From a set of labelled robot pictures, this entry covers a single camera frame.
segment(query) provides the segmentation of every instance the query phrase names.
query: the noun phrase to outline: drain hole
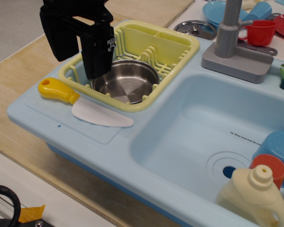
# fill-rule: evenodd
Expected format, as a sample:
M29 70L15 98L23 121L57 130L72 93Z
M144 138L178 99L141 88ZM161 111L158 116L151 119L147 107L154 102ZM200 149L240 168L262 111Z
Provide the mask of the drain hole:
M227 166L223 169L223 174L224 176L226 176L227 178L230 178L231 179L231 176L232 176L232 173L233 171L235 171L235 167L233 166Z

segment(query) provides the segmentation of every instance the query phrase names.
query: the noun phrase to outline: red cup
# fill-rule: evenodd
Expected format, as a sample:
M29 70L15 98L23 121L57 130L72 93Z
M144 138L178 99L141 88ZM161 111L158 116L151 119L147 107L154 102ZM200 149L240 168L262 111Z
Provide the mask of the red cup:
M263 154L256 156L249 168L253 169L258 165L266 165L273 171L274 183L280 189L284 180L284 163L276 156Z
M276 22L270 20L255 20L252 25L244 28L247 29L247 36L240 38L254 46L266 46L271 43L275 35Z

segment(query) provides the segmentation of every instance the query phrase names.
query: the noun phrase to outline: dish rack slot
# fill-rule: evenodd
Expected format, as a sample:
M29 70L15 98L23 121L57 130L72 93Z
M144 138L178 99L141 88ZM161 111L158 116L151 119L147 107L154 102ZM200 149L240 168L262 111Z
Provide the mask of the dish rack slot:
M191 36L159 26L128 20L115 27L118 59L140 60L151 65L160 76L160 83L137 104L122 103L110 95L93 90L87 79L82 55L78 54L59 70L59 79L71 88L103 103L126 112L137 112L148 108L187 62L199 50L199 41Z

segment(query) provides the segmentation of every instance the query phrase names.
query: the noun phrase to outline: blue cup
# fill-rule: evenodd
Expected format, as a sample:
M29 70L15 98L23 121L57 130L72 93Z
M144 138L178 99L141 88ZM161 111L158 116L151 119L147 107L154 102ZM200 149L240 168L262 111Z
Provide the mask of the blue cup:
M266 20L272 14L271 6L265 2L258 2L254 8L247 14L247 16L243 19L243 21L247 20Z
M253 159L262 154L273 155L284 163L284 131L269 134L254 154Z

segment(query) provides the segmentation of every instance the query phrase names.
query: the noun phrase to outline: drain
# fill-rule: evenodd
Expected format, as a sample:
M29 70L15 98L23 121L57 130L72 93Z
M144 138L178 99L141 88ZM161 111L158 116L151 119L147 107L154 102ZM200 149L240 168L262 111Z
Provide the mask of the drain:
M227 178L231 179L232 173L233 171L235 171L235 167L233 166L227 166L223 169L223 174L224 176L226 176Z
M209 158L206 172L212 183L221 188L229 181L235 169L248 168L250 163L243 155L223 151Z

